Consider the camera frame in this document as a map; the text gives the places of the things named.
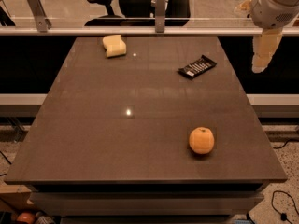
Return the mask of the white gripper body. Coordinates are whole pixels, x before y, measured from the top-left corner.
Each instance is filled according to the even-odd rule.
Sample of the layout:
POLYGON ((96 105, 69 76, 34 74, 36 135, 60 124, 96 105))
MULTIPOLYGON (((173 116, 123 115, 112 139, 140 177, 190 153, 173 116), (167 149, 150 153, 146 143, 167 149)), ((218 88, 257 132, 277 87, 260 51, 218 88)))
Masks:
POLYGON ((252 0, 253 23, 264 29, 288 25, 299 14, 299 0, 252 0))

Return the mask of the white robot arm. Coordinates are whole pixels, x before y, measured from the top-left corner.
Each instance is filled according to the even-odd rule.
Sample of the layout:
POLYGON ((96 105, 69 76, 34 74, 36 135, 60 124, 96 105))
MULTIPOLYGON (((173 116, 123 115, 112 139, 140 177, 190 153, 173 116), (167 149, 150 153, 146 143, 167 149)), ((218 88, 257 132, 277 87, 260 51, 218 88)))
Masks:
POLYGON ((245 0, 236 11, 245 11, 255 26, 262 29, 253 38, 252 71, 262 73, 270 64, 282 39, 283 28, 299 13, 299 0, 245 0))

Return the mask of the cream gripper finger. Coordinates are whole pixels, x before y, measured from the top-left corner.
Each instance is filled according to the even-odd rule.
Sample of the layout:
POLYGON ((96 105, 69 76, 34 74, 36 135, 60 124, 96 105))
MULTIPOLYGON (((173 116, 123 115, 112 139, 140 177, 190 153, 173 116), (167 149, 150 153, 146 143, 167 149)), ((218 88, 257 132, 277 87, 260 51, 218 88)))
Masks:
POLYGON ((251 1, 252 0, 245 0, 241 4, 237 5, 235 7, 235 12, 245 12, 246 15, 249 17, 251 11, 251 1))
POLYGON ((253 38, 252 72, 262 73, 272 61, 282 39, 282 29, 263 29, 253 38))

